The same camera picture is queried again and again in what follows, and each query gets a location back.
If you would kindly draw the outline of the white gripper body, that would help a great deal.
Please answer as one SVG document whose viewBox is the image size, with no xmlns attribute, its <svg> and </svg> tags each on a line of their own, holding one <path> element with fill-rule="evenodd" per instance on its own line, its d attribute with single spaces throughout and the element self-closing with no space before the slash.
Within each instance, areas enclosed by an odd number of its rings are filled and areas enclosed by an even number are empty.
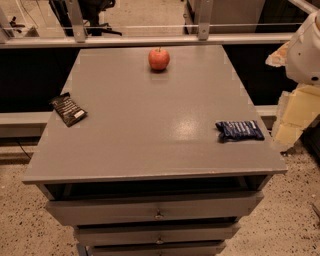
<svg viewBox="0 0 320 256">
<path fill-rule="evenodd" d="M 292 36 L 286 74 L 297 83 L 320 85 L 320 11 L 311 13 Z"/>
</svg>

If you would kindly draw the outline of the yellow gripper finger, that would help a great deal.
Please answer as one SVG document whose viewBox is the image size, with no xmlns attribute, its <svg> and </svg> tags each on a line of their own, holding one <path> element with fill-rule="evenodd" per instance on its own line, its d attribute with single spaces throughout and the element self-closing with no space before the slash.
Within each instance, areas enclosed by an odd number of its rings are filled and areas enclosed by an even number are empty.
<svg viewBox="0 0 320 256">
<path fill-rule="evenodd" d="M 320 86 L 299 84 L 283 91 L 277 105 L 272 139 L 277 148 L 291 148 L 303 131 L 320 115 Z"/>
<path fill-rule="evenodd" d="M 272 67 L 282 67 L 287 64 L 287 51 L 289 43 L 286 42 L 281 45 L 276 51 L 270 54 L 265 63 Z"/>
</svg>

